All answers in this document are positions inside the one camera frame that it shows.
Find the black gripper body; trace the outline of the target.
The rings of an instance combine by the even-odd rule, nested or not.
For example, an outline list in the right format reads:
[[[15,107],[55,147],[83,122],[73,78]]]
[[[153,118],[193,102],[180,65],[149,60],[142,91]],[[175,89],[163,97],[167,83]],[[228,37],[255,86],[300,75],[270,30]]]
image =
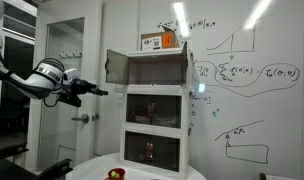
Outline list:
[[[70,83],[70,91],[72,94],[93,93],[95,86],[86,80],[75,78]]]

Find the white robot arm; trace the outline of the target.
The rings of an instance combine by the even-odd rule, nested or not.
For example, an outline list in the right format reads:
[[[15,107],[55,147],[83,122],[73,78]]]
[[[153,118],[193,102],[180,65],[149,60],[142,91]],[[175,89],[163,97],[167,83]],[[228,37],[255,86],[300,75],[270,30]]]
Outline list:
[[[86,58],[86,69],[96,55],[98,44],[100,0],[54,0],[44,3],[39,10],[39,20],[36,28],[44,30],[45,25],[58,24],[74,19],[84,21],[83,56]],[[53,57],[45,57],[38,62],[27,78],[22,78],[15,71],[9,70],[3,63],[0,51],[0,80],[6,81],[25,96],[42,100],[50,94],[57,94],[58,100],[75,106],[81,106],[79,95],[91,93],[107,96],[108,92],[101,90],[96,84],[74,76],[74,69],[67,70],[63,63]]]

